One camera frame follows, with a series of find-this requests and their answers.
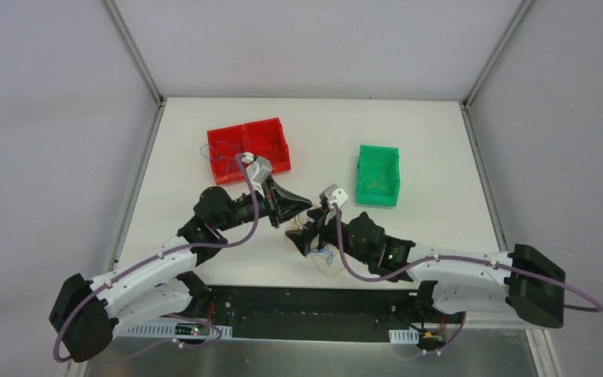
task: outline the white tabletop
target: white tabletop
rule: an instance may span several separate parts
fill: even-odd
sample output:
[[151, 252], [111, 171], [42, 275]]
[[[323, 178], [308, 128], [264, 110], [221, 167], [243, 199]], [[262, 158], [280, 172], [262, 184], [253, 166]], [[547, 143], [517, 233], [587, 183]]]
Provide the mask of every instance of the white tabletop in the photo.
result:
[[[199, 194], [214, 185], [209, 161], [199, 154], [206, 131], [279, 117], [292, 170], [274, 179], [318, 201], [336, 183], [354, 193], [361, 144], [399, 148], [401, 188], [394, 208], [344, 206], [344, 221], [366, 210], [387, 234], [433, 246], [496, 252], [491, 220], [459, 105], [428, 101], [170, 98], [120, 258], [120, 265], [154, 250], [193, 215]], [[235, 198], [241, 182], [224, 186]], [[287, 251], [284, 229], [262, 219], [242, 247], [224, 249], [196, 272], [207, 284], [277, 287], [406, 288], [416, 284], [364, 283], [346, 271], [325, 277], [309, 258]], [[224, 232], [239, 240], [250, 225]], [[317, 256], [326, 274], [341, 268]], [[367, 275], [366, 267], [349, 258]]]

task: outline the blue wire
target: blue wire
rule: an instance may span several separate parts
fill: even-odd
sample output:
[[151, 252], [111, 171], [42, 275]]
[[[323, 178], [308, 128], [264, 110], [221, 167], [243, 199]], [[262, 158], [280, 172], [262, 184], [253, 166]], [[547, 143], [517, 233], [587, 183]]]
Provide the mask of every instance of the blue wire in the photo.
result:
[[211, 149], [212, 151], [214, 151], [214, 153], [216, 153], [216, 149], [214, 149], [214, 147], [212, 147], [209, 144], [205, 144], [205, 145], [199, 147], [199, 154], [202, 155], [202, 157], [204, 157], [205, 159], [208, 159], [209, 161], [213, 161], [211, 159], [211, 157], [209, 157], [209, 156], [205, 155], [204, 153], [202, 153], [202, 150], [204, 149], [204, 147], [209, 147], [209, 149]]
[[316, 254], [324, 254], [327, 256], [327, 265], [331, 265], [331, 263], [334, 261], [334, 256], [336, 255], [332, 250], [330, 249], [311, 249], [312, 253], [316, 253]]

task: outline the metal frame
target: metal frame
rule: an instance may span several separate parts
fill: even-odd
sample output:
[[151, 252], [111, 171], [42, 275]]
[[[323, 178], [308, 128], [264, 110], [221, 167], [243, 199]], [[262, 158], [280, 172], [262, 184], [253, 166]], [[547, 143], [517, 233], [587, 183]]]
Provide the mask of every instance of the metal frame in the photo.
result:
[[140, 74], [142, 81], [147, 86], [147, 90], [152, 95], [156, 105], [160, 106], [163, 102], [163, 95], [155, 84], [152, 73], [149, 71], [149, 68], [147, 68], [147, 64], [144, 62], [144, 58], [137, 48], [133, 36], [128, 30], [128, 26], [126, 26], [126, 22], [121, 16], [121, 12], [119, 12], [119, 7], [116, 6], [114, 0], [100, 0], [100, 2], [103, 4], [108, 17], [110, 17], [110, 21], [115, 27], [116, 34], [119, 36], [119, 39], [121, 39], [123, 48], [126, 49], [128, 56], [133, 61], [137, 73]]
[[[137, 44], [133, 40], [133, 36], [130, 34], [126, 22], [123, 19], [119, 8], [115, 4], [114, 0], [101, 0], [104, 5], [105, 12], [113, 23], [115, 30], [129, 54], [133, 65], [135, 66], [138, 74], [142, 78], [142, 81], [147, 86], [149, 93], [152, 95], [153, 100], [158, 105], [156, 109], [155, 118], [152, 123], [152, 128], [149, 132], [144, 150], [141, 155], [141, 160], [137, 168], [137, 175], [133, 188], [130, 191], [126, 210], [123, 215], [122, 224], [119, 230], [119, 235], [115, 241], [114, 251], [112, 258], [110, 259], [110, 268], [115, 262], [119, 260], [123, 244], [126, 239], [128, 227], [130, 225], [131, 218], [133, 216], [135, 204], [137, 202], [137, 196], [140, 192], [142, 181], [144, 180], [144, 172], [148, 164], [149, 157], [152, 153], [155, 136], [158, 132], [161, 118], [165, 110], [166, 98], [160, 93], [158, 86], [155, 84], [155, 80], [152, 77], [151, 72], [147, 68], [147, 64], [144, 62], [144, 58], [141, 56], [140, 50], [137, 48]], [[473, 151], [473, 157], [477, 166], [477, 172], [480, 177], [482, 189], [484, 192], [484, 198], [487, 202], [489, 215], [492, 220], [494, 227], [494, 233], [496, 241], [501, 251], [507, 251], [507, 243], [503, 226], [500, 221], [499, 213], [495, 205], [495, 199], [492, 192], [492, 187], [488, 178], [488, 170], [484, 164], [484, 157], [480, 150], [480, 143], [478, 136], [473, 127], [473, 123], [470, 118], [470, 105], [475, 101], [479, 95], [482, 87], [486, 83], [488, 77], [497, 68], [497, 64], [501, 56], [506, 51], [507, 46], [510, 44], [512, 38], [515, 36], [517, 29], [521, 25], [524, 18], [528, 15], [532, 6], [536, 3], [536, 0], [521, 0], [514, 15], [507, 24], [505, 31], [502, 33], [498, 43], [492, 50], [488, 57], [484, 67], [482, 68], [477, 80], [473, 84], [470, 93], [463, 102], [460, 102], [461, 112], [464, 123], [466, 125], [466, 132], [470, 141], [470, 147]], [[524, 328], [524, 324], [512, 321], [511, 319], [502, 319], [493, 316], [482, 316], [472, 315], [469, 316], [466, 321], [466, 326], [470, 328]], [[558, 363], [558, 359], [555, 353], [553, 343], [551, 342], [550, 334], [547, 330], [541, 329], [528, 329], [526, 331], [528, 335], [528, 341], [530, 343], [530, 349], [537, 367], [537, 372], [540, 376], [563, 376], [562, 370]], [[76, 364], [74, 362], [66, 363], [62, 369], [59, 370], [59, 376], [63, 377], [75, 377], [84, 375], [86, 372], [86, 363]]]
[[149, 163], [149, 157], [152, 155], [152, 149], [154, 148], [154, 141], [156, 134], [158, 133], [158, 128], [160, 127], [160, 121], [163, 118], [163, 112], [165, 111], [166, 101], [160, 103], [158, 108], [156, 109], [152, 128], [149, 130], [149, 135], [147, 136], [147, 141], [144, 144], [144, 150], [142, 151], [140, 162], [137, 166], [137, 173], [135, 176], [135, 181], [132, 184], [132, 189], [128, 194], [128, 201], [126, 204], [126, 209], [123, 213], [123, 218], [121, 221], [121, 225], [119, 227], [119, 233], [116, 237], [116, 241], [114, 247], [112, 248], [112, 254], [108, 260], [109, 266], [105, 271], [109, 271], [114, 268], [115, 263], [119, 262], [119, 257], [121, 256], [121, 252], [123, 251], [123, 244], [126, 242], [126, 235], [128, 233], [128, 228], [130, 227], [130, 221], [133, 218], [133, 212], [135, 211], [135, 204], [137, 202], [137, 197], [140, 195], [140, 189], [142, 188], [142, 181], [144, 180], [144, 173], [147, 170], [147, 165]]
[[475, 80], [473, 87], [470, 89], [468, 97], [466, 97], [466, 99], [463, 101], [463, 104], [466, 106], [467, 109], [470, 110], [470, 105], [472, 105], [475, 101], [475, 98], [477, 98], [477, 95], [480, 93], [480, 90], [484, 86], [484, 83], [494, 71], [497, 63], [500, 61], [500, 57], [503, 55], [503, 53], [505, 53], [507, 46], [510, 45], [510, 41], [512, 40], [512, 37], [514, 37], [514, 34], [517, 32], [517, 29], [521, 25], [521, 22], [523, 22], [525, 17], [528, 15], [528, 12], [536, 2], [537, 0], [521, 0], [521, 2], [519, 2], [517, 10], [514, 11], [514, 15], [505, 27], [505, 31], [500, 36], [498, 43], [495, 44], [495, 48], [491, 52], [491, 55], [489, 55], [487, 63], [482, 68], [482, 71], [477, 76], [477, 80]]
[[[498, 209], [495, 205], [488, 170], [480, 150], [480, 142], [477, 134], [475, 133], [475, 129], [473, 128], [473, 122], [470, 119], [470, 110], [466, 109], [464, 104], [461, 104], [461, 113], [463, 115], [463, 122], [466, 124], [466, 132], [468, 133], [470, 148], [473, 150], [473, 157], [475, 159], [475, 165], [477, 166], [477, 173], [480, 176], [482, 190], [484, 191], [484, 198], [487, 201], [487, 208], [489, 209], [489, 215], [491, 216], [498, 247], [500, 251], [508, 251], [509, 248], [505, 239], [503, 224], [500, 221]], [[562, 377], [563, 372], [556, 356], [556, 351], [554, 344], [551, 341], [549, 331], [541, 328], [528, 329], [526, 330], [526, 335], [528, 336], [528, 343], [530, 344], [531, 353], [533, 355], [533, 359], [535, 360], [538, 375], [540, 377]]]

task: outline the wire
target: wire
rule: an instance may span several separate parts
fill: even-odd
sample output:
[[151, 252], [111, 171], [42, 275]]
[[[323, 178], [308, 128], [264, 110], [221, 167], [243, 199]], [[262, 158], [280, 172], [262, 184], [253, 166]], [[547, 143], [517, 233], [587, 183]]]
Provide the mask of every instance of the wire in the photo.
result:
[[279, 156], [281, 153], [281, 144], [283, 142], [282, 140], [280, 140], [280, 136], [276, 133], [269, 134], [269, 135], [262, 134], [262, 135], [260, 135], [260, 138], [266, 139], [269, 142], [269, 147], [268, 148], [263, 147], [263, 149], [258, 151], [258, 154], [263, 155], [264, 157], [266, 157], [273, 163], [280, 160]]
[[290, 251], [290, 252], [294, 252], [294, 251], [299, 251], [297, 249], [297, 247], [294, 245], [294, 243], [287, 238], [287, 236], [285, 235], [286, 232], [289, 232], [291, 230], [299, 230], [301, 228], [304, 227], [304, 223], [305, 221], [302, 221], [302, 216], [305, 216], [304, 214], [298, 214], [297, 216], [294, 216], [290, 222], [290, 226], [288, 226], [285, 229], [285, 232], [283, 232], [283, 244], [285, 245], [285, 250]]
[[211, 323], [211, 315], [214, 314], [214, 309], [216, 309], [214, 303], [210, 302], [208, 307], [206, 308], [206, 321], [209, 323]]
[[389, 188], [382, 185], [383, 179], [385, 179], [385, 173], [382, 173], [382, 176], [380, 176], [380, 179], [377, 182], [373, 182], [373, 184], [366, 186], [364, 191], [368, 192], [368, 189], [383, 189], [389, 193]]
[[[409, 306], [413, 305], [412, 302], [405, 300], [402, 303], [399, 303], [396, 305], [396, 312], [397, 312], [397, 316], [399, 317], [400, 320], [402, 320], [403, 322], [407, 323], [408, 326], [410, 326], [411, 328], [415, 329], [417, 332], [421, 333], [421, 334], [425, 334], [427, 332], [431, 332], [432, 335], [438, 335], [440, 334], [444, 329], [445, 326], [447, 325], [447, 317], [446, 316], [442, 316], [440, 317], [440, 326], [436, 331], [430, 331], [427, 330], [426, 327], [424, 326], [425, 323], [425, 315], [424, 313], [420, 313], [417, 309], [410, 308]], [[411, 313], [412, 311], [417, 312], [417, 314], [419, 316], [421, 316], [421, 320], [420, 320], [420, 325], [419, 327], [415, 326], [415, 324], [413, 323], [413, 321], [410, 319], [410, 317], [408, 316], [409, 313]]]
[[[452, 343], [454, 343], [454, 341], [459, 337], [459, 334], [461, 333], [461, 331], [463, 330], [463, 327], [466, 325], [466, 312], [463, 312], [463, 316], [461, 318], [461, 323], [459, 324], [459, 328], [456, 329], [456, 332], [451, 336], [451, 338], [444, 344], [444, 346], [442, 346], [441, 348], [439, 348], [437, 350], [437, 355], [440, 356], [440, 354], [445, 351], [447, 349], [447, 347], [449, 347]], [[403, 357], [399, 357], [397, 356], [398, 359], [402, 359], [404, 361], [413, 361], [414, 359], [420, 357], [420, 356], [426, 356], [429, 353], [424, 353], [424, 352], [420, 352], [416, 355], [414, 355], [413, 357], [409, 357], [409, 358], [403, 358]]]
[[327, 265], [331, 265], [331, 263], [334, 261], [334, 256], [336, 255], [336, 253], [330, 249], [311, 249], [311, 253], [326, 255], [327, 257], [325, 260], [327, 261]]
[[[213, 147], [212, 145], [209, 144], [204, 144], [201, 147], [199, 147], [199, 154], [204, 157], [205, 159], [208, 159], [211, 162], [216, 162], [216, 161], [221, 161], [223, 159], [228, 159], [228, 165], [225, 167], [225, 169], [220, 172], [217, 173], [217, 175], [219, 176], [225, 176], [225, 175], [230, 175], [230, 174], [234, 174], [234, 176], [232, 177], [231, 180], [223, 182], [223, 183], [232, 183], [235, 180], [239, 179], [239, 167], [234, 164], [234, 160], [232, 157], [228, 157], [227, 154], [230, 153], [230, 151], [236, 150], [237, 153], [242, 153], [242, 145], [239, 144], [230, 144], [228, 142], [225, 141], [214, 141], [215, 144], [222, 144], [222, 145], [227, 145], [227, 149], [223, 149], [221, 151], [221, 154], [219, 154], [216, 151], [216, 148]], [[210, 150], [210, 154], [207, 156], [206, 154], [203, 153], [203, 149], [204, 148], [209, 148]]]
[[417, 265], [421, 265], [422, 263], [436, 261], [436, 258], [438, 261], [440, 261], [441, 259], [445, 259], [448, 261], [469, 262], [469, 263], [475, 263], [478, 265], [490, 266], [490, 267], [493, 267], [496, 269], [498, 269], [498, 268], [505, 269], [507, 271], [511, 271], [511, 272], [519, 274], [519, 275], [523, 275], [523, 276], [527, 276], [527, 277], [531, 277], [533, 279], [543, 281], [545, 283], [554, 285], [555, 287], [563, 288], [566, 291], [570, 291], [570, 292], [574, 293], [575, 295], [578, 295], [579, 297], [585, 299], [586, 301], [590, 302], [594, 306], [594, 307], [586, 307], [586, 306], [575, 306], [575, 305], [565, 304], [566, 309], [580, 310], [580, 311], [584, 311], [584, 312], [596, 312], [596, 313], [600, 313], [601, 311], [603, 311], [603, 305], [598, 300], [596, 300], [595, 298], [593, 298], [586, 292], [581, 291], [580, 289], [578, 289], [576, 287], [573, 287], [572, 285], [563, 283], [563, 282], [555, 280], [555, 279], [551, 279], [550, 277], [547, 277], [547, 276], [539, 275], [538, 273], [531, 273], [524, 269], [518, 269], [518, 268], [512, 267], [510, 265], [504, 265], [500, 262], [496, 262], [494, 265], [492, 265], [491, 261], [487, 261], [484, 259], [478, 259], [478, 258], [463, 257], [463, 256], [458, 256], [458, 255], [438, 255], [436, 257], [432, 257], [432, 256], [424, 257], [424, 258], [420, 258], [414, 262], [408, 263], [407, 265], [401, 267], [400, 269], [394, 271], [393, 273], [388, 273], [387, 275], [384, 275], [384, 276], [380, 276], [380, 277], [361, 276], [360, 274], [356, 273], [352, 268], [350, 268], [350, 266], [348, 265], [348, 260], [346, 259], [345, 252], [343, 250], [343, 235], [342, 235], [342, 227], [341, 227], [341, 208], [339, 208], [337, 204], [334, 204], [334, 209], [336, 212], [336, 234], [338, 237], [338, 253], [341, 255], [341, 262], [343, 262], [343, 266], [345, 267], [345, 269], [348, 270], [348, 273], [350, 273], [350, 275], [354, 276], [358, 280], [362, 280], [362, 281], [366, 281], [366, 282], [376, 282], [376, 281], [388, 280], [402, 272], [407, 271], [408, 269], [411, 269]]
[[[241, 157], [243, 155], [242, 154], [237, 154], [235, 156], [235, 161], [237, 162], [238, 168], [239, 170], [242, 172], [242, 174], [245, 176], [247, 176], [246, 174], [246, 168], [243, 166], [243, 164], [241, 163]], [[248, 232], [248, 234], [246, 234], [244, 236], [244, 238], [242, 238], [239, 241], [233, 242], [233, 243], [227, 243], [227, 244], [216, 244], [216, 243], [203, 243], [203, 242], [198, 242], [198, 243], [190, 243], [190, 244], [186, 244], [186, 245], [181, 245], [181, 246], [177, 246], [177, 247], [172, 247], [168, 250], [165, 250], [161, 253], [162, 256], [166, 256], [168, 254], [174, 253], [175, 251], [179, 251], [179, 250], [187, 250], [187, 249], [191, 249], [193, 247], [212, 247], [212, 248], [229, 248], [229, 247], [238, 247], [243, 245], [244, 243], [246, 243], [254, 234], [255, 234], [255, 229], [258, 227], [258, 221], [260, 219], [260, 206], [258, 206], [258, 198], [255, 195], [255, 189], [253, 188], [253, 184], [246, 179], [246, 185], [248, 186], [248, 191], [250, 192], [250, 198], [251, 200], [253, 200], [253, 226], [250, 227], [250, 231]], [[159, 260], [159, 254], [156, 255], [152, 255], [149, 258], [146, 258], [143, 261], [138, 262], [137, 264], [129, 267], [128, 269], [126, 269], [125, 271], [123, 271], [122, 273], [116, 275], [115, 277], [112, 278], [111, 283], [116, 283], [119, 280], [121, 280], [123, 277], [130, 275], [132, 272], [140, 269], [141, 267], [144, 267], [145, 265], [153, 262], [153, 261], [157, 261]], [[66, 331], [68, 330], [68, 326], [70, 326], [70, 323], [72, 323], [72, 321], [75, 319], [75, 317], [77, 316], [77, 314], [79, 313], [80, 310], [82, 310], [82, 308], [84, 308], [84, 306], [91, 301], [94, 297], [98, 296], [102, 291], [109, 289], [109, 286], [107, 284], [102, 284], [100, 285], [98, 288], [96, 288], [93, 292], [91, 292], [88, 296], [86, 296], [72, 311], [71, 313], [68, 315], [68, 318], [66, 319], [66, 321], [64, 322], [64, 324], [61, 326], [61, 329], [59, 330], [59, 334], [57, 335], [57, 339], [54, 341], [54, 349], [53, 349], [53, 356], [54, 356], [54, 360], [58, 363], [64, 363], [66, 361], [69, 361], [71, 359], [70, 356], [67, 357], [62, 357], [59, 354], [60, 351], [60, 347], [61, 347], [61, 341], [64, 338], [64, 335], [66, 334]]]
[[318, 264], [318, 261], [317, 261], [317, 260], [316, 260], [316, 259], [315, 259], [313, 256], [311, 256], [311, 260], [313, 260], [313, 263], [315, 263], [315, 264], [316, 264], [316, 267], [318, 268], [318, 271], [320, 271], [320, 273], [322, 273], [322, 274], [323, 274], [323, 275], [325, 275], [326, 277], [334, 277], [334, 276], [337, 276], [339, 273], [342, 273], [342, 272], [343, 272], [343, 270], [345, 269], [345, 267], [341, 267], [341, 269], [340, 269], [338, 272], [333, 273], [333, 274], [328, 274], [328, 273], [325, 273], [325, 272], [324, 272], [324, 271], [323, 271], [323, 270], [320, 268], [320, 265]]

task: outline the green plastic bin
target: green plastic bin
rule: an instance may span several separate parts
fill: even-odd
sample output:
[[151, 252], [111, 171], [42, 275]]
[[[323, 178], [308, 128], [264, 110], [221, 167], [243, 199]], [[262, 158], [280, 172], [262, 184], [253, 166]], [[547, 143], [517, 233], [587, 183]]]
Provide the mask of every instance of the green plastic bin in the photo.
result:
[[399, 149], [361, 145], [357, 177], [359, 204], [396, 206], [401, 187]]

